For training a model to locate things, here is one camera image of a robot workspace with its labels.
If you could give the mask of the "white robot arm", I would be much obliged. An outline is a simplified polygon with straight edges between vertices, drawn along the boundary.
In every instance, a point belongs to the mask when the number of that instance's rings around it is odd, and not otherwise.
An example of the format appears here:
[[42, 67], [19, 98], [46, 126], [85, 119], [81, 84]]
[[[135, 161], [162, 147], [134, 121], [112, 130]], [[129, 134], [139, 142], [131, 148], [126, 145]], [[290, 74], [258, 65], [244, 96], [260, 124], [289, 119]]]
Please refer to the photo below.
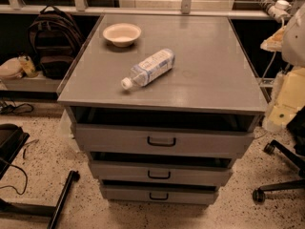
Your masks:
[[305, 4], [286, 26], [265, 39], [260, 48], [281, 52], [282, 59], [293, 67], [287, 74], [276, 76], [272, 100], [262, 123], [266, 131], [278, 132], [305, 106]]

